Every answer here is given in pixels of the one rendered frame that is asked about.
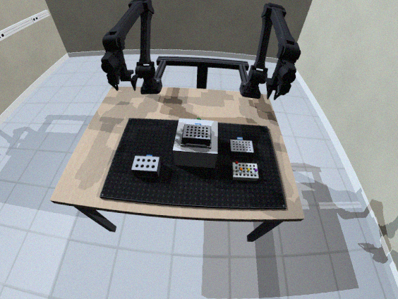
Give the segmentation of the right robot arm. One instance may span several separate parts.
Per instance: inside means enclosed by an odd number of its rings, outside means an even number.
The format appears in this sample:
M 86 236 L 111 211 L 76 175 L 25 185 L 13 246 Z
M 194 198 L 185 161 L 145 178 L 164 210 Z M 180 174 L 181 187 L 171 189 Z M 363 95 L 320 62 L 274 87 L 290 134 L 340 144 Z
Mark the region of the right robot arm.
M 154 14 L 152 0 L 132 0 L 128 7 L 129 9 L 119 22 L 102 39 L 106 51 L 101 58 L 102 70 L 107 73 L 107 80 L 112 85 L 119 85 L 120 77 L 128 75 L 126 64 L 119 66 L 125 63 L 124 40 L 140 16 L 140 59 L 136 62 L 135 74 L 144 80 L 141 92 L 158 91 L 161 84 L 154 79 L 155 62 L 150 59 L 150 27 L 152 14 Z M 143 64 L 149 64 L 149 66 Z

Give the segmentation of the white tube rack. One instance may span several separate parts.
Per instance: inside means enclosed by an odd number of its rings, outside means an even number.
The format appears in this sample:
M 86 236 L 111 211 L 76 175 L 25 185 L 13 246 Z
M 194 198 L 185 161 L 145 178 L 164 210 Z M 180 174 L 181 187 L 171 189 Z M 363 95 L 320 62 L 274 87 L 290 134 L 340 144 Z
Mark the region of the white tube rack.
M 238 163 L 237 166 L 235 166 L 235 162 L 233 162 L 231 168 L 232 180 L 257 181 L 259 179 L 258 172 L 254 173 L 255 169 L 257 169 L 257 164 Z M 239 172 L 240 168 L 243 169 L 241 173 Z M 247 173 L 248 168 L 250 171 Z

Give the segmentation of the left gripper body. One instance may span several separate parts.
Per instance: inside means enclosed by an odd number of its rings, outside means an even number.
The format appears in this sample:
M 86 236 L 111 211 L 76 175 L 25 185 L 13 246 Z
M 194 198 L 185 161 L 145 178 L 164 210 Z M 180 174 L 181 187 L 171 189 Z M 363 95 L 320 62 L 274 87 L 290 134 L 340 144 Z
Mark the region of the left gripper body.
M 265 78 L 265 82 L 267 83 L 267 86 L 271 89 L 271 90 L 276 90 L 277 91 L 277 86 L 274 86 L 271 84 L 270 82 L 271 78 Z

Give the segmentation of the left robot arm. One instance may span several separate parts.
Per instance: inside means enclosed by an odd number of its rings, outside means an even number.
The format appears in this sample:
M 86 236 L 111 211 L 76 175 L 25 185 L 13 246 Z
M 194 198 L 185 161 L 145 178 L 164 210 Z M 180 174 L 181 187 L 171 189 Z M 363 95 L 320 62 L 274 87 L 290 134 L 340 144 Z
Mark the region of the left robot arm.
M 277 94 L 285 95 L 290 91 L 291 84 L 296 79 L 296 60 L 301 55 L 301 50 L 295 39 L 291 36 L 287 23 L 283 16 L 286 15 L 283 6 L 273 3 L 264 5 L 261 15 L 263 24 L 258 45 L 258 53 L 255 63 L 251 65 L 248 73 L 248 83 L 242 85 L 244 94 L 260 96 L 259 83 L 265 84 L 268 68 L 265 67 L 265 58 L 270 40 L 272 25 L 278 40 L 277 65 L 272 75 L 271 84 L 277 86 Z M 263 71 L 256 70 L 263 69 Z M 277 84 L 278 83 L 278 84 Z

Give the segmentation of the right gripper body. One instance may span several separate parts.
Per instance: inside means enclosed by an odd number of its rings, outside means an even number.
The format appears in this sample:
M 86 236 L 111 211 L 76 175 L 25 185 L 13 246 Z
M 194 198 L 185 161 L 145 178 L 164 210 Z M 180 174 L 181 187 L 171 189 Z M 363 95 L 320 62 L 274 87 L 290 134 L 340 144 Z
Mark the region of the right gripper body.
M 131 78 L 131 75 L 134 73 L 133 70 L 128 70 L 128 75 L 126 77 L 121 77 L 120 80 L 121 81 L 131 81 L 134 82 L 135 79 L 137 78 L 136 75 L 133 75 L 133 77 Z

